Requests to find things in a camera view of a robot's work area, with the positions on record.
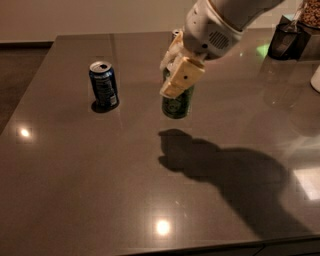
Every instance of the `gray table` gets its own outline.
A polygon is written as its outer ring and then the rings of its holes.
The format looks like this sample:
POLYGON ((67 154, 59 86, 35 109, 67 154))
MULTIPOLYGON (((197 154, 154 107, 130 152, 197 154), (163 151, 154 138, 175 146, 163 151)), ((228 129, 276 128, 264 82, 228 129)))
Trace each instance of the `gray table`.
POLYGON ((58 37, 0 137, 0 254, 319 234, 320 96, 309 84, 319 62, 265 57, 271 38, 249 30, 208 63, 191 114, 171 120, 159 95, 170 33, 58 37), (120 105, 104 114, 91 110, 95 60, 111 62, 118 82, 120 105))

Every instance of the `floor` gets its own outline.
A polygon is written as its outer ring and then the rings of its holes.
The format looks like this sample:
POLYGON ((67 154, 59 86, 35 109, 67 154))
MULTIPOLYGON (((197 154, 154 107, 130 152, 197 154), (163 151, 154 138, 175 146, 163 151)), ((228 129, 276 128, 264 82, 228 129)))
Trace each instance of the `floor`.
POLYGON ((0 134, 48 51, 49 47, 0 46, 0 134))

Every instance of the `can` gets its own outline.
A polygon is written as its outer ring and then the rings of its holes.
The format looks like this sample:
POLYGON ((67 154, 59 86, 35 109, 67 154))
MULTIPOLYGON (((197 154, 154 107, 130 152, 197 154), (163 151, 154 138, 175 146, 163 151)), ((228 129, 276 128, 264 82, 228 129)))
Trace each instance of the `can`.
POLYGON ((92 109, 107 112, 119 105, 118 89, 114 69, 107 61, 96 61, 90 65, 89 77, 96 101, 92 109))
MULTIPOLYGON (((173 41, 179 34, 180 30, 172 31, 171 40, 173 41)), ((163 81, 170 76, 170 71, 165 68, 163 71, 163 81)), ((181 119, 190 113, 191 99, 194 91, 194 85, 185 90, 181 95, 175 99, 162 97, 162 112, 172 119, 181 119)))

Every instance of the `black object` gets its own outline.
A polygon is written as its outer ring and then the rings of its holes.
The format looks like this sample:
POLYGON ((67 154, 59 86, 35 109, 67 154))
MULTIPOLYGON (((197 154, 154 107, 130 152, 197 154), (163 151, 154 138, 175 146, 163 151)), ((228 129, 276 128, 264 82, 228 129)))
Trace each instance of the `black object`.
POLYGON ((288 60, 295 58, 295 46, 303 29, 297 26, 296 31, 286 30, 287 23, 281 23, 277 26, 273 35, 268 55, 277 60, 288 60))

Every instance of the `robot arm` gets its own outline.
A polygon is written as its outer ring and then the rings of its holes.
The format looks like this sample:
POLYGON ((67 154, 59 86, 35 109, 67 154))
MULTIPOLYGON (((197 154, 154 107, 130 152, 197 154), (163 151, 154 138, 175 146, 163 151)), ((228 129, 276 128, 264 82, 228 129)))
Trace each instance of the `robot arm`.
POLYGON ((160 93, 176 98, 204 74, 205 60, 224 56, 260 14, 284 0, 198 0, 160 64, 170 76, 160 93))

